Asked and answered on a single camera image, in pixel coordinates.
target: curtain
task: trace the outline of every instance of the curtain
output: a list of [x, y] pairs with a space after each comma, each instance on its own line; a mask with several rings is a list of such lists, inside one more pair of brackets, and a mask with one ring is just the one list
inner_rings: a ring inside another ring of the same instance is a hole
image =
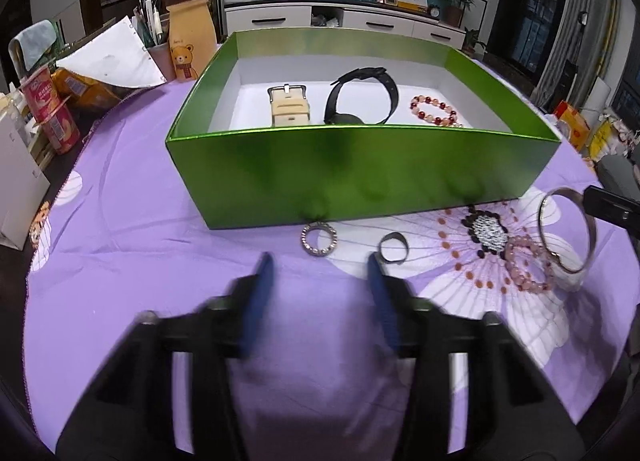
[[[544, 107], [556, 89], [564, 63], [567, 60], [578, 66], [575, 85], [569, 101], [581, 107], [587, 99], [597, 75], [604, 76], [613, 50], [620, 8], [620, 0], [566, 0], [562, 20], [554, 46], [546, 62], [545, 70], [531, 100]], [[586, 11], [588, 21], [580, 34], [578, 16]]]

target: black watch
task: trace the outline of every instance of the black watch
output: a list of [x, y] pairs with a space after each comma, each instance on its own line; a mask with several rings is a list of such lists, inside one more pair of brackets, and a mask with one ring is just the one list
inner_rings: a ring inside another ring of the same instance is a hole
[[332, 89], [329, 94], [329, 98], [326, 101], [326, 107], [324, 108], [324, 123], [329, 124], [364, 124], [359, 117], [354, 114], [341, 114], [340, 112], [335, 112], [335, 106], [338, 102], [338, 94], [340, 94], [340, 89], [347, 82], [351, 82], [352, 80], [366, 80], [367, 78], [375, 78], [379, 81], [383, 86], [385, 86], [386, 92], [389, 93], [389, 99], [391, 99], [391, 109], [389, 110], [389, 114], [387, 117], [376, 123], [376, 125], [385, 124], [391, 115], [398, 108], [398, 86], [394, 82], [393, 78], [386, 73], [386, 69], [383, 67], [364, 67], [362, 69], [354, 69], [351, 72], [346, 73], [346, 75], [338, 78], [333, 84], [335, 85], [334, 89]]

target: bear illustration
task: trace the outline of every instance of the bear illustration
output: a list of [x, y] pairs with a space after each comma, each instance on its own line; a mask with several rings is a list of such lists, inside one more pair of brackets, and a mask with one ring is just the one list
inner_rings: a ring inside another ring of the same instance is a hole
[[174, 58], [175, 73], [180, 78], [180, 73], [184, 75], [185, 80], [197, 80], [198, 73], [191, 67], [193, 61], [193, 46], [191, 44], [187, 46], [176, 46], [171, 49], [171, 55]]

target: table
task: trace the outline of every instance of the table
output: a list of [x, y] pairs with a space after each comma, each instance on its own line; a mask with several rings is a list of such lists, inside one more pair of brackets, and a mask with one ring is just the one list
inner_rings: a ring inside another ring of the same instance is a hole
[[[28, 277], [24, 369], [47, 446], [55, 447], [85, 386], [137, 313], [192, 311], [225, 293], [270, 251], [276, 284], [262, 333], [252, 356], [230, 365], [251, 459], [390, 459], [407, 381], [384, 344], [363, 277], [364, 258], [391, 230], [411, 245], [409, 260], [390, 266], [392, 275], [452, 313], [501, 311], [571, 417], [584, 414], [620, 357], [639, 301], [638, 261], [626, 232], [599, 221], [588, 275], [530, 295], [507, 283], [497, 257], [479, 258], [460, 223], [468, 208], [338, 222], [340, 242], [327, 258], [302, 250], [300, 225], [211, 231], [164, 147], [190, 88], [166, 84], [110, 112], [46, 221]], [[523, 199], [484, 209], [498, 214], [511, 234], [526, 228], [535, 235], [542, 192], [581, 191], [593, 183], [594, 174], [564, 142]], [[545, 212], [545, 232], [565, 260], [576, 261], [586, 251], [586, 229], [563, 201]], [[174, 414], [177, 444], [188, 449], [185, 361], [177, 357], [174, 364]], [[456, 389], [459, 414], [463, 368]], [[457, 417], [458, 443], [463, 430]]]

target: clock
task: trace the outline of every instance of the clock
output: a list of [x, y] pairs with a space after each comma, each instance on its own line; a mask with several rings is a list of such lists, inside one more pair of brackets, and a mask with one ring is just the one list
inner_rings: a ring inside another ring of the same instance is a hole
[[438, 18], [440, 16], [440, 8], [438, 6], [429, 6], [427, 10], [427, 14], [431, 18]]

